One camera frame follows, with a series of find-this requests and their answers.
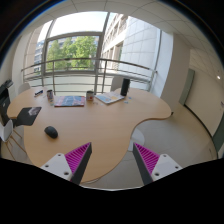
computer mouse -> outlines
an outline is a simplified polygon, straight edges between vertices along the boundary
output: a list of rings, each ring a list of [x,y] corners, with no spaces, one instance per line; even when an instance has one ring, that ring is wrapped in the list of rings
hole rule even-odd
[[[58,137],[58,132],[57,130],[52,127],[52,126],[48,126],[44,129],[45,133],[47,135],[49,135],[51,138],[57,138]]]

sky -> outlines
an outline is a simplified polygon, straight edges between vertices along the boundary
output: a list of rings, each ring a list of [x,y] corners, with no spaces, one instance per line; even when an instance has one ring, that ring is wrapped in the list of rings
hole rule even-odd
[[[115,14],[116,13],[110,14],[108,24],[110,24]],[[79,31],[102,32],[106,16],[107,12],[82,12],[60,17],[56,20],[50,37]],[[52,21],[44,24],[38,42],[45,39],[51,22]]]

door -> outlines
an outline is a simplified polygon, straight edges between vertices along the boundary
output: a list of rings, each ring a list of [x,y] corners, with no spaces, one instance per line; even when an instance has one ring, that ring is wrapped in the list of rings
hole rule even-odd
[[[217,128],[215,134],[212,137],[215,149],[218,152],[224,143],[224,114],[222,115],[222,120]]]
[[[188,97],[188,94],[190,92],[191,85],[192,85],[192,82],[193,82],[193,79],[194,79],[194,73],[195,73],[194,70],[188,69],[187,79],[186,79],[184,89],[183,89],[183,92],[182,92],[180,100],[179,100],[179,103],[181,105],[184,105],[186,100],[187,100],[187,97]]]

wooden desk surface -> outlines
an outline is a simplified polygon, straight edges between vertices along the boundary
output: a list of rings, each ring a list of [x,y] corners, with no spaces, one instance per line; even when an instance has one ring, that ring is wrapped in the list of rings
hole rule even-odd
[[[44,93],[34,97],[38,90]],[[92,142],[92,154],[81,182],[100,178],[114,169],[127,152],[134,128],[146,120],[163,120],[171,115],[166,102],[153,94],[130,89],[124,100],[106,105],[98,99],[84,107],[54,107],[46,97],[45,87],[34,87],[18,95],[7,114],[16,118],[24,107],[42,107],[34,124],[24,126],[24,145],[32,163],[41,167],[56,153],[64,153]],[[52,139],[47,126],[58,131]]]

bottle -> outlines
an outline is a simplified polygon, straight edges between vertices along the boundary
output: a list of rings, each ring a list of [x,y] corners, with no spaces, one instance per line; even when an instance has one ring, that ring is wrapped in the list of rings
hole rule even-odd
[[[130,85],[130,79],[123,79],[122,87],[121,87],[121,95],[126,96]]]

